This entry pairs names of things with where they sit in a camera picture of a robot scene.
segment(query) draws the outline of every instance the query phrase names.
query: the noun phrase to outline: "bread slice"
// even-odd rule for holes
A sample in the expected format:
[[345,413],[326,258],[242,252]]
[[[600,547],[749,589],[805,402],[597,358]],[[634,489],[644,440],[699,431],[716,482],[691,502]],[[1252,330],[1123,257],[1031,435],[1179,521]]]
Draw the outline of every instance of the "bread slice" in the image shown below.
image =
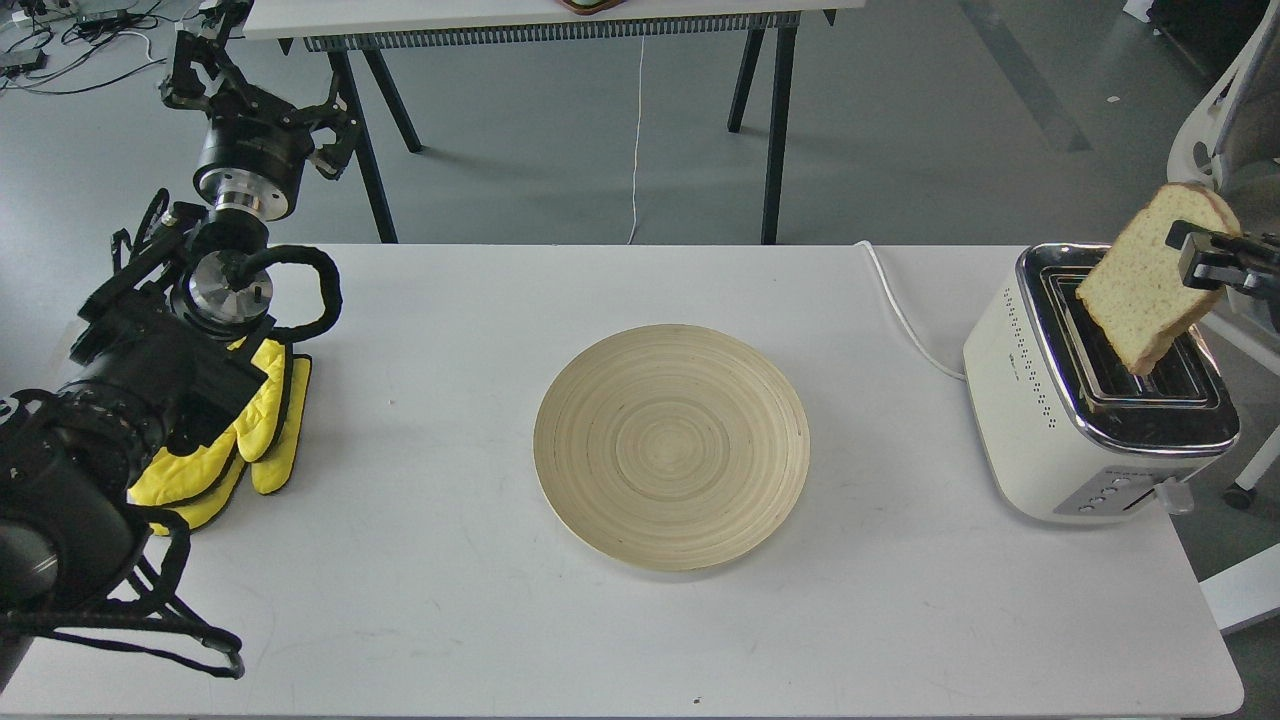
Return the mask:
[[1180,252],[1165,245],[1174,220],[1240,234],[1221,197],[1198,184],[1170,183],[1129,222],[1076,291],[1125,369],[1146,375],[1174,340],[1204,316],[1222,290],[1185,287]]

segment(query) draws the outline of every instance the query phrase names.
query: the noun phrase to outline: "toaster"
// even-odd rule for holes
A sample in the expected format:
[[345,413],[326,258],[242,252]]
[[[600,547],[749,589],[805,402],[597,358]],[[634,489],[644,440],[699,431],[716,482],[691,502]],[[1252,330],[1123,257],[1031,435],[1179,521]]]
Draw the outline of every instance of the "toaster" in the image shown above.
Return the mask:
[[1027,249],[964,345],[996,484],[1052,523],[1132,518],[1226,452],[1240,423],[1193,327],[1147,375],[1125,370],[1075,291],[1106,245]]

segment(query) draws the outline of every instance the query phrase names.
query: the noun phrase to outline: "tabletop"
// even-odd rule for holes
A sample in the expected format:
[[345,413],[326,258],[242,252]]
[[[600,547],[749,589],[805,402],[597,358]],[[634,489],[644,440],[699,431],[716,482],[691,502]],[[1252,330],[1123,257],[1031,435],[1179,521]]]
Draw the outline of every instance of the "tabletop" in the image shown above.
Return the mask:
[[[247,675],[36,641],[3,714],[1219,715],[1243,689],[1167,516],[1027,519],[966,386],[911,347],[863,247],[324,246],[346,305],[294,478],[195,536],[182,597]],[[1016,247],[883,247],[946,364]],[[273,313],[310,319],[273,269]],[[668,574],[566,529],[532,459],[543,393],[622,329],[769,357],[809,418],[797,505],[731,564]]]
[[567,22],[861,8],[867,0],[628,0],[576,15],[557,0],[257,0],[244,37],[273,40],[408,29],[472,28]]

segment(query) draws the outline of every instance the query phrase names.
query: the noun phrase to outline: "gray floor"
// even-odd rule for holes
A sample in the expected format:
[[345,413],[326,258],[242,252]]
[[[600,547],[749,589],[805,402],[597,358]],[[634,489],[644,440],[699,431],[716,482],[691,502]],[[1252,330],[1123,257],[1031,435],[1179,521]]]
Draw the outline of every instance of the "gray floor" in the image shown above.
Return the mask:
[[[870,0],[833,28],[806,15],[780,241],[1111,240],[1164,181],[1174,133],[1208,86],[1123,4]],[[148,35],[156,56],[168,51],[165,28]],[[0,41],[20,36],[10,28]],[[742,40],[645,41],[637,243],[756,242],[773,47],[771,37],[733,136],[724,119]],[[79,53],[50,50],[52,67]],[[45,90],[109,79],[142,51],[141,38],[123,37]],[[251,81],[297,104],[328,88],[321,55],[282,58],[248,41],[230,51]],[[628,38],[388,53],[430,147],[421,155],[404,152],[353,56],[402,242],[625,243],[640,51]],[[0,387],[47,384],[64,334],[47,318],[70,320],[106,277],[111,231],[134,227],[156,187],[192,197],[204,118],[160,105],[161,74],[73,96],[0,94]],[[297,213],[271,233],[376,242],[355,165],[337,183],[310,172]],[[1245,429],[1199,479],[1199,511],[1178,520],[1201,578],[1280,541],[1274,477],[1251,512],[1217,500],[1280,423],[1276,378],[1215,347]],[[1229,638],[1247,687],[1233,717],[1280,717],[1277,623]]]

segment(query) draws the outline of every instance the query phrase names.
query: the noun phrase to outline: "bamboo plate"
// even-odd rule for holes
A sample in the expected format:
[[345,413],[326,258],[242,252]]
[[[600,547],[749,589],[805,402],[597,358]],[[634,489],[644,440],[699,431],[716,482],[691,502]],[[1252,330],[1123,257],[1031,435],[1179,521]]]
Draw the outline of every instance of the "bamboo plate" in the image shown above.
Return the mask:
[[534,464],[561,520],[654,570],[727,562],[786,519],[809,470],[795,389],[750,346],[694,325],[593,345],[556,378]]

